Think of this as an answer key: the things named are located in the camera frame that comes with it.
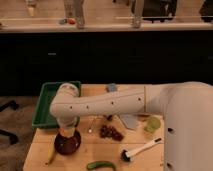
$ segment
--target chair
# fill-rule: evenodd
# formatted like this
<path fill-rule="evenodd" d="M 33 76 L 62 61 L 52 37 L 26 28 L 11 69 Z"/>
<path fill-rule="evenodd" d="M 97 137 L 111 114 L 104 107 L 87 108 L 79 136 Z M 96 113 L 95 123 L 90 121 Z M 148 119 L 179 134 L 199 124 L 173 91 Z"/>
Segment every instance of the chair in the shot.
<path fill-rule="evenodd" d="M 7 107 L 11 107 L 13 110 L 16 110 L 19 107 L 19 105 L 14 100 L 11 100 L 5 103 L 4 105 L 0 106 L 0 112 L 6 109 Z M 8 136 L 11 145 L 18 142 L 18 137 L 11 132 L 0 129 L 0 135 Z"/>

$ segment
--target wooden table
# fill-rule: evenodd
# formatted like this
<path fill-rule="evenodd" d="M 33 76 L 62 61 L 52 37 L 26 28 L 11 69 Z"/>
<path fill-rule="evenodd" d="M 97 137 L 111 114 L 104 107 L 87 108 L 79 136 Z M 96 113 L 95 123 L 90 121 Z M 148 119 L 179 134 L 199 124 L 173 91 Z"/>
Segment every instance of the wooden table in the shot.
<path fill-rule="evenodd" d="M 106 93 L 106 85 L 84 84 L 82 85 L 82 96 L 91 96 Z M 141 87 L 143 85 L 118 85 L 119 89 Z M 136 131 L 128 130 L 122 124 L 118 116 L 114 116 L 113 121 L 107 121 L 103 117 L 95 120 L 92 133 L 88 133 L 89 125 L 95 116 L 81 117 L 77 129 L 81 133 L 82 143 L 80 148 L 72 155 L 62 156 L 56 154 L 50 165 L 45 165 L 48 150 L 54 141 L 57 129 L 37 129 L 30 150 L 28 152 L 24 170 L 25 171 L 86 171 L 86 165 L 96 160 L 108 160 L 116 164 L 118 171 L 162 171 L 163 170 L 163 143 L 151 149 L 141 152 L 131 163 L 120 159 L 123 149 L 136 148 L 153 138 L 163 138 L 163 120 L 161 128 L 154 134 L 144 131 L 145 117 L 139 116 Z M 101 125 L 114 126 L 125 138 L 115 141 L 110 138 L 100 138 L 99 129 Z M 100 168 L 100 171 L 110 171 L 110 168 Z"/>

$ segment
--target green tray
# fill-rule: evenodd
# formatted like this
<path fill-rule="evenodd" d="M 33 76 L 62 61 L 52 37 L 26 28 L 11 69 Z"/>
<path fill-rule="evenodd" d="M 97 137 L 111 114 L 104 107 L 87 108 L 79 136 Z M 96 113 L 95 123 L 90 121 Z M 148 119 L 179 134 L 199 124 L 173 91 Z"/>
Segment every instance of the green tray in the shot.
<path fill-rule="evenodd" d="M 65 82 L 44 83 L 41 88 L 40 96 L 37 102 L 36 111 L 33 116 L 32 126 L 36 128 L 57 128 L 56 119 L 50 114 L 49 107 L 60 85 Z M 68 81 L 78 87 L 81 91 L 81 82 Z"/>

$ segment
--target green cucumber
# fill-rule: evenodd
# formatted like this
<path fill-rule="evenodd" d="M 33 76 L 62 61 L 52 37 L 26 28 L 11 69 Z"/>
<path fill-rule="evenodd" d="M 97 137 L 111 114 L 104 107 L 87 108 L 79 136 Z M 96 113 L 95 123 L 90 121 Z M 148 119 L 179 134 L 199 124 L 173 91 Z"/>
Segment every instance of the green cucumber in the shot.
<path fill-rule="evenodd" d="M 110 161 L 94 161 L 87 164 L 87 170 L 93 170 L 100 167 L 111 167 L 113 171 L 116 171 L 116 166 Z"/>

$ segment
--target floor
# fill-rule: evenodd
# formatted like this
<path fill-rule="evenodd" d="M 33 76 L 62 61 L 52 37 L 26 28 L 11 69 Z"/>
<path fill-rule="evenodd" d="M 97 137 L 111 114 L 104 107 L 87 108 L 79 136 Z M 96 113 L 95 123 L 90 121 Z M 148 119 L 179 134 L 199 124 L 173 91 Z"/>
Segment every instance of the floor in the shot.
<path fill-rule="evenodd" d="M 22 171 L 25 158 L 31 145 L 34 128 L 32 116 L 38 97 L 0 97 L 0 104 L 15 100 L 19 104 L 17 110 L 7 108 L 0 113 L 0 129 L 12 132 L 19 142 L 10 145 L 6 136 L 0 135 L 0 170 Z"/>

